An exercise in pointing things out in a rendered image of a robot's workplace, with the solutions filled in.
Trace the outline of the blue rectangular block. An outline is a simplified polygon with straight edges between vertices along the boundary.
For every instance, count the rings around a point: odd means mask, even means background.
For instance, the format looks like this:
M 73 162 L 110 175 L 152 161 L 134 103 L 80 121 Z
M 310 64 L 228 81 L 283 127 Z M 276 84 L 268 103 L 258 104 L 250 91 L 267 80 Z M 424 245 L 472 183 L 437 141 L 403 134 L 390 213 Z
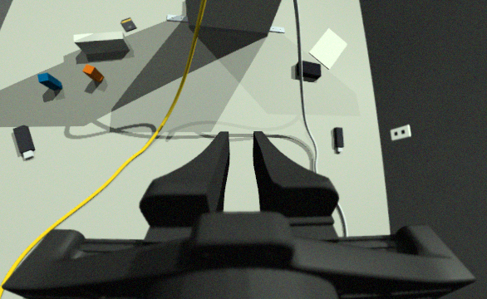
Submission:
M 61 82 L 48 73 L 39 74 L 38 80 L 41 84 L 54 91 L 62 89 Z

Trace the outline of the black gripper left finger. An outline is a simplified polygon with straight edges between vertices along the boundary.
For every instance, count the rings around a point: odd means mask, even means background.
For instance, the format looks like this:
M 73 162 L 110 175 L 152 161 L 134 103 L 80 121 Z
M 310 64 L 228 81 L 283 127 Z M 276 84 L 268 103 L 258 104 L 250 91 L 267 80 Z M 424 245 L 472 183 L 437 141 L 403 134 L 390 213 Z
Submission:
M 229 157 L 229 132 L 220 131 L 190 162 L 152 180 L 139 204 L 150 226 L 144 245 L 190 237 L 200 214 L 224 211 Z

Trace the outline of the orange rectangular block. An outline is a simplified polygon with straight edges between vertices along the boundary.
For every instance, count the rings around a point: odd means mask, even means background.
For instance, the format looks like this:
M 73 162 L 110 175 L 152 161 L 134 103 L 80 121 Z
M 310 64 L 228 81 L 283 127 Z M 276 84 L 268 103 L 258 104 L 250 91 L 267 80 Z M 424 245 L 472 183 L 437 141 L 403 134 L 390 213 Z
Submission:
M 87 74 L 93 81 L 102 82 L 104 76 L 94 67 L 86 64 L 83 72 Z

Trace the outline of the grey cable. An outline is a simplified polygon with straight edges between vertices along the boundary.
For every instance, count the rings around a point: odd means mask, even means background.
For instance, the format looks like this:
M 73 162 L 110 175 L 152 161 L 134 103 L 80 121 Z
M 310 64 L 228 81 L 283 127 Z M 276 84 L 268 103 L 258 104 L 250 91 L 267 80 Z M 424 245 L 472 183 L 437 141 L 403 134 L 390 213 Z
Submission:
M 303 110 L 303 120 L 304 120 L 304 124 L 306 126 L 306 129 L 307 129 L 307 132 L 313 142 L 313 145 L 314 145 L 314 148 L 315 148 L 315 164 L 314 164 L 314 169 L 315 169 L 315 173 L 318 174 L 317 172 L 317 159 L 318 159 L 318 152 L 317 152 L 317 144 L 314 140 L 314 138 L 312 137 L 312 134 L 310 132 L 310 129 L 308 128 L 308 125 L 307 125 L 307 119 L 306 119 L 306 114 L 305 114 L 305 105 L 304 105 L 304 94 L 303 94 L 303 64 L 302 64 L 302 44 L 301 44 L 301 27 L 300 27 L 300 17 L 299 17 L 299 8 L 298 8 L 298 0 L 293 0 L 293 4 L 294 4 L 294 11 L 295 11 L 295 18 L 296 18 L 296 27 L 297 27 L 297 39 L 298 39 L 298 67 L 299 67 L 299 80 L 300 80 L 300 92 L 301 92 L 301 102 L 302 102 L 302 110 Z M 340 204 L 338 203 L 337 204 L 339 210 L 340 210 L 340 213 L 342 215 L 342 220 L 343 220 L 343 223 L 344 223 L 344 228 L 345 228 L 345 236 L 348 236 L 347 234 L 347 223 L 346 223 L 346 219 L 345 219 L 345 216 L 344 216 L 344 213 L 342 211 L 342 208 L 340 206 Z

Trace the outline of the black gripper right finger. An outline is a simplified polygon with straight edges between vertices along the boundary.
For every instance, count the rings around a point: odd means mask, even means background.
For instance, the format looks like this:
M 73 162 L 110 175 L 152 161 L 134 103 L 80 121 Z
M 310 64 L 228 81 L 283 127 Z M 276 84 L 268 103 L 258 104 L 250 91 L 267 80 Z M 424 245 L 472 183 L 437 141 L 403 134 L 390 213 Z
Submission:
M 260 211 L 287 217 L 293 236 L 339 241 L 332 217 L 339 194 L 328 177 L 289 159 L 262 131 L 253 132 L 253 167 Z

